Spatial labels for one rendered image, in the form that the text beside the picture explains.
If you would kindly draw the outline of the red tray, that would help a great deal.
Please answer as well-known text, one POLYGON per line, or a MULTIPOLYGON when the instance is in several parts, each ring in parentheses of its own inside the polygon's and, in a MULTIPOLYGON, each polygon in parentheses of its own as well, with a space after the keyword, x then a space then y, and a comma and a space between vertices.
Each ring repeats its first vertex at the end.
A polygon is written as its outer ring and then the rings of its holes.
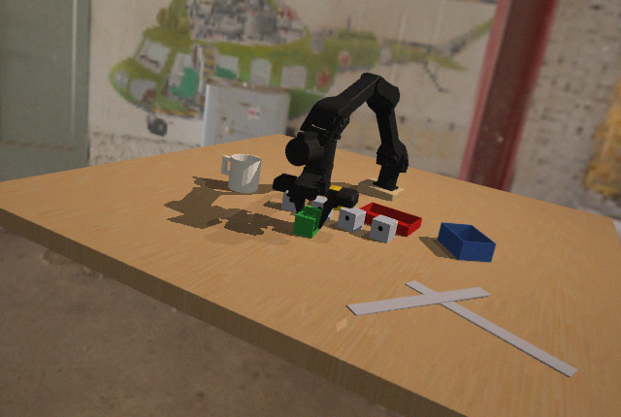
POLYGON ((384 215, 398 220, 396 234, 407 237, 420 228, 422 218, 376 203, 369 203, 360 209, 366 212, 364 223, 372 225, 373 218, 384 215))

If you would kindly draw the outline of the grey flat bar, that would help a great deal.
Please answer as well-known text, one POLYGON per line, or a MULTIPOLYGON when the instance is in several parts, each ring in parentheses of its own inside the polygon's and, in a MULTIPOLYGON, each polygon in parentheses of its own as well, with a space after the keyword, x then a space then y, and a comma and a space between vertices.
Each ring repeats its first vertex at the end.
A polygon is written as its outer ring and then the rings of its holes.
MULTIPOLYGON (((426 287, 425 285, 415 280, 406 283, 406 285, 414 289, 415 291, 421 293, 422 295, 437 293, 436 291, 426 287)), ((561 372, 567 377, 571 377, 578 371, 578 369, 575 369, 569 366, 568 364, 538 349, 537 347, 528 343, 527 341, 511 334, 508 330, 498 326, 497 324, 491 321, 486 320, 485 318, 477 315, 476 313, 466 309, 465 307, 461 305, 456 304, 455 302, 440 303, 440 305, 443 305, 444 307, 452 310, 453 312, 459 314, 460 316, 466 318, 467 320, 475 323, 477 326, 481 327, 482 329, 487 330, 490 333, 500 337, 505 342, 520 349, 521 351, 543 362, 544 364, 550 366, 551 368, 556 369, 557 371, 561 372)))
POLYGON ((481 289, 480 287, 444 291, 438 293, 416 295, 409 297, 402 297, 389 300, 381 300, 374 302, 367 302, 361 304, 347 305, 347 307, 356 315, 371 314, 383 311, 390 311, 396 309, 403 309, 409 307, 416 307, 422 305, 433 305, 440 303, 447 303, 453 301, 460 301, 465 299, 472 299, 478 297, 490 296, 489 293, 481 289))

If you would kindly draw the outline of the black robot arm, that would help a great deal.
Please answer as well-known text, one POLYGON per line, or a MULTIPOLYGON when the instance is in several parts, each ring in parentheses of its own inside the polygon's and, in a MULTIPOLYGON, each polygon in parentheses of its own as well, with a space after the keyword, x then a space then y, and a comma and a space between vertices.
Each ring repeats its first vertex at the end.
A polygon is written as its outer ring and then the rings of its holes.
MULTIPOLYGON (((341 139, 350 115, 367 102, 376 113, 381 139, 376 153, 376 164, 381 165, 381 169, 373 185, 389 191, 398 189, 399 173, 406 173, 409 166, 406 146, 399 140, 394 111, 399 100, 398 87, 381 76, 363 73, 341 94, 326 97, 312 107, 300 128, 304 132, 298 132, 297 138, 290 140, 285 148, 287 160, 298 167, 315 162, 333 163, 337 140, 341 139)), ((325 197, 328 190, 329 180, 324 170, 312 173, 310 167, 305 166, 294 182, 294 196, 309 201, 314 201, 317 195, 325 197)))

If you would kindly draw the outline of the blue open-top tray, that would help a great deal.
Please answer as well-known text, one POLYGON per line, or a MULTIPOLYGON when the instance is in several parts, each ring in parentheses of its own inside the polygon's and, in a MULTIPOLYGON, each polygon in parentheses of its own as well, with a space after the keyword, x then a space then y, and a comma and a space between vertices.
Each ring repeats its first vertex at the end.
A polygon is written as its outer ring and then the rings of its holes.
POLYGON ((496 244, 473 225, 441 223, 438 241, 458 260, 491 262, 496 244))

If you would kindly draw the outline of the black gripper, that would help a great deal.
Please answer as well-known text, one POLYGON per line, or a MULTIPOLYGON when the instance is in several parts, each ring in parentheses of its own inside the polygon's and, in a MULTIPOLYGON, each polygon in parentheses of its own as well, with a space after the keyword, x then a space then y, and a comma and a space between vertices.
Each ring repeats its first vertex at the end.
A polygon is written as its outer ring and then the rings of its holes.
MULTIPOLYGON (((324 170, 326 179, 329 180, 330 186, 332 169, 334 168, 333 163, 315 162, 306 166, 310 167, 310 171, 312 173, 318 174, 318 170, 324 170)), ((306 199, 297 198, 294 196, 294 182, 296 179, 296 176, 282 174, 274 179, 273 189, 280 192, 285 192, 288 190, 288 193, 286 195, 293 200, 296 212, 298 213, 305 206, 306 199)), ((319 229, 322 228, 324 222, 326 221, 329 213, 333 208, 337 208, 338 206, 340 206, 353 209, 353 207, 358 203, 359 193, 357 190, 343 187, 339 191, 329 189, 325 197, 327 197, 328 200, 323 204, 323 211, 319 222, 319 229)))

